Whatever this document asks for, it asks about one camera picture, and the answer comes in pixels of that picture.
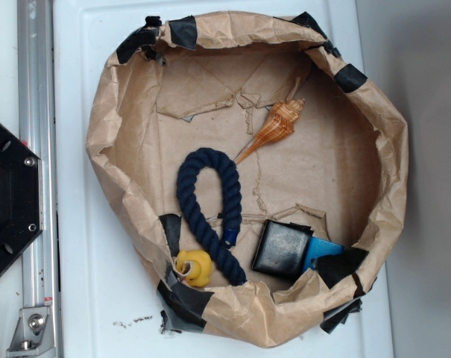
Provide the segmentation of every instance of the paper bag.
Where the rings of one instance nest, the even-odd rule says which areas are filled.
[[[274,347],[368,292],[403,229],[408,132],[402,116],[307,13],[288,21],[219,12],[162,25],[148,17],[107,60],[87,153],[110,206],[157,285],[169,327]],[[178,249],[201,248],[181,219],[177,171],[201,147],[234,158],[268,114],[305,98],[294,133],[241,162],[242,226],[232,253],[247,282],[231,286],[215,266],[195,289],[174,273]],[[221,230],[217,174],[195,194]],[[346,246],[289,282],[250,269],[267,219],[311,226]],[[342,262],[352,271],[339,271]],[[336,272],[338,278],[330,279]]]

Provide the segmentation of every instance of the brown paper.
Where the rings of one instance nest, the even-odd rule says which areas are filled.
[[[310,28],[252,13],[196,18],[195,51],[160,29],[156,49],[166,65],[135,53],[125,65],[112,54],[92,109],[86,148],[111,207],[126,228],[154,284],[172,264],[158,219],[180,213],[177,170],[201,147],[234,158],[261,128],[264,106],[305,98],[295,132],[238,165],[242,226],[232,250],[247,273],[229,286],[212,268],[214,292],[204,332],[273,347],[353,299],[346,277],[332,289],[308,270],[295,283],[251,271],[263,222],[307,224],[315,235],[369,251],[357,274],[365,292],[403,229],[408,168],[407,126],[367,81],[344,94],[333,80],[346,63],[320,46]],[[191,122],[181,118],[193,116]],[[221,186],[212,169],[198,176],[195,194],[221,233]],[[200,248],[183,221],[180,247]]]

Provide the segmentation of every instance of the rope loop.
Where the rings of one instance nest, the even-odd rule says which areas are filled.
[[[206,166],[215,169],[221,178],[224,227],[222,240],[206,222],[195,196],[198,173]],[[225,153],[211,148],[200,148],[190,153],[179,168],[177,198],[190,230],[215,261],[218,269],[234,286],[245,283],[247,278],[243,268],[228,250],[235,245],[242,223],[242,194],[235,163]]]

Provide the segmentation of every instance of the yellow rubber toy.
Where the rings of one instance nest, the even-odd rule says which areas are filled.
[[[210,282],[212,259],[203,250],[181,250],[175,260],[175,268],[186,276],[190,286],[204,287]]]

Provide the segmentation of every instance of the white surface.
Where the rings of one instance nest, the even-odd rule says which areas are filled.
[[[406,226],[387,266],[395,354],[451,357],[451,1],[357,3],[366,73],[410,129]]]
[[[331,336],[315,328],[273,350],[194,333],[160,334],[161,306],[109,208],[84,151],[92,100],[107,57],[147,15],[213,10],[269,15],[309,11],[344,58],[362,68],[354,1],[128,1],[54,3],[57,170],[65,355],[69,357],[392,357],[385,272],[364,311]],[[135,322],[145,316],[151,319]]]
[[[18,136],[16,1],[0,0],[0,122]]]
[[[18,136],[16,1],[0,0],[0,122]],[[22,260],[0,277],[0,357],[10,346],[23,304]]]

